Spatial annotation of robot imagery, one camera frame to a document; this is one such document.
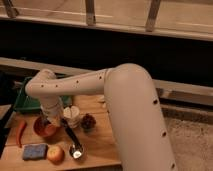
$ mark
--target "red bowl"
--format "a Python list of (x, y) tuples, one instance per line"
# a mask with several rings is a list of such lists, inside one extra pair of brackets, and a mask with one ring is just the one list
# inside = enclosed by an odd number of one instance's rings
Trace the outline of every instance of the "red bowl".
[(41, 116), (39, 116), (34, 122), (33, 129), (38, 136), (47, 138), (53, 136), (58, 130), (58, 127), (51, 123), (44, 124)]

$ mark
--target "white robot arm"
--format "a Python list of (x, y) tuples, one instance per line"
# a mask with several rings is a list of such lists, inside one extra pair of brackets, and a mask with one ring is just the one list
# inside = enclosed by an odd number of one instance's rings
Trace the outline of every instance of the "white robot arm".
[(59, 95), (104, 93), (123, 170), (178, 170), (153, 81), (142, 67), (123, 64), (63, 79), (42, 70), (26, 92), (56, 125), (63, 112)]

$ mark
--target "red chili pepper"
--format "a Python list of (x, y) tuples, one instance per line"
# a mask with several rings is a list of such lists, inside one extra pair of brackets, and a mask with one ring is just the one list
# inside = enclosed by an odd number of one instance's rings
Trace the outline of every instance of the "red chili pepper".
[(22, 120), (22, 121), (19, 122), (19, 125), (18, 125), (17, 130), (16, 130), (16, 145), (20, 148), (22, 147), (21, 137), (22, 137), (22, 134), (23, 134), (26, 126), (27, 126), (27, 122)]

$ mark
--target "table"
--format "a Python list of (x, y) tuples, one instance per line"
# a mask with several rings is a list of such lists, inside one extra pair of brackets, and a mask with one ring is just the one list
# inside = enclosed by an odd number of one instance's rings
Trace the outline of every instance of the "table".
[[(102, 166), (120, 165), (115, 140), (113, 137), (108, 113), (103, 104), (99, 102), (102, 95), (74, 96), (73, 105), (80, 108), (80, 114), (90, 113), (96, 121), (96, 127), (89, 133), (84, 133), (82, 128), (75, 128), (74, 131), (79, 137), (80, 142), (85, 147), (85, 154), (79, 160), (74, 160), (69, 155), (71, 139), (60, 129), (54, 137), (44, 140), (37, 136), (33, 131), (33, 123), (39, 116), (38, 114), (16, 113), (11, 119), (11, 131), (9, 133), (1, 160), (1, 170), (72, 170)], [(23, 147), (18, 148), (15, 141), (16, 128), (21, 119), (27, 122), (27, 127), (22, 136), (22, 144), (47, 143), (48, 146), (60, 145), (65, 151), (64, 161), (60, 165), (54, 165), (48, 160), (24, 161), (22, 160)]]

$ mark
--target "green container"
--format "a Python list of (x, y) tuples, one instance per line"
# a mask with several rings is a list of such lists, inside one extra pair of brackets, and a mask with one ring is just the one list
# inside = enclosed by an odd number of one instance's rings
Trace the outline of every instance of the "green container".
[[(13, 109), (21, 113), (36, 113), (41, 110), (40, 102), (37, 99), (31, 98), (25, 93), (25, 85), (32, 77), (26, 77), (19, 90)], [(61, 96), (64, 107), (72, 104), (71, 96)]]

